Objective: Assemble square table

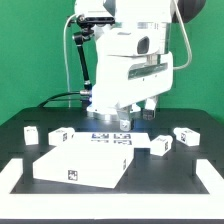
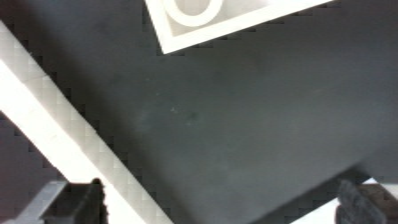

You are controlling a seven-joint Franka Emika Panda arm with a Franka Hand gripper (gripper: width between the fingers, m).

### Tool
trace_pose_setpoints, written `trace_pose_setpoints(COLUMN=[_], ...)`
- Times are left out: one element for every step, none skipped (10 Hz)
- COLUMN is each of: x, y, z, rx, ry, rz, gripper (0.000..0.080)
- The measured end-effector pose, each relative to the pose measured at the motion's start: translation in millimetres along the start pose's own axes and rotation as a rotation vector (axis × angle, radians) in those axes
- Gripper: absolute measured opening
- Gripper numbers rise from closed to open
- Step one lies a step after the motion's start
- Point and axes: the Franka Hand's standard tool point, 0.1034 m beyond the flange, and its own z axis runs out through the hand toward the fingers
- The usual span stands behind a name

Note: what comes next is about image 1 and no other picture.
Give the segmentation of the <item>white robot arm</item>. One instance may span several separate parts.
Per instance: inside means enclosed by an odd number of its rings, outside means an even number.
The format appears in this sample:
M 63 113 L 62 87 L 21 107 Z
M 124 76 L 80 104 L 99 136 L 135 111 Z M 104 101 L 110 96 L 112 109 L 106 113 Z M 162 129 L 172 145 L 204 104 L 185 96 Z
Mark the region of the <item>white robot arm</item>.
M 170 27 L 195 18 L 206 0 L 76 0 L 83 42 L 96 43 L 96 84 L 89 116 L 115 120 L 129 131 L 133 119 L 155 114 L 157 97 L 173 84 Z

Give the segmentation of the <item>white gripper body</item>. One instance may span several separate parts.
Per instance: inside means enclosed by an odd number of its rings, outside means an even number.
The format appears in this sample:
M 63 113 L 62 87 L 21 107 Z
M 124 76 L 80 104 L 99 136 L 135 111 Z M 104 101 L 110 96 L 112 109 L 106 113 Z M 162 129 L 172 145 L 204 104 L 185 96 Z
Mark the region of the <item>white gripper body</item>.
M 149 63 L 159 50 L 158 32 L 110 31 L 96 42 L 98 63 L 92 104 L 99 109 L 121 109 L 168 91 L 173 83 L 173 58 Z

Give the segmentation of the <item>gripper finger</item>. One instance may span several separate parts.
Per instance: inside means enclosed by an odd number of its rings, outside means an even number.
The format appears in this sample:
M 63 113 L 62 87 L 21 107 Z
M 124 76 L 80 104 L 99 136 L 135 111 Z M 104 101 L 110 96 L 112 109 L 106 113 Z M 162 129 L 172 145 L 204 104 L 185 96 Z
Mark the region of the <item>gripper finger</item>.
M 143 108 L 143 119 L 152 120 L 156 114 L 158 98 L 152 97 L 145 100 L 145 105 Z
M 121 108 L 117 111 L 120 120 L 120 129 L 130 131 L 133 128 L 133 116 L 130 107 Z

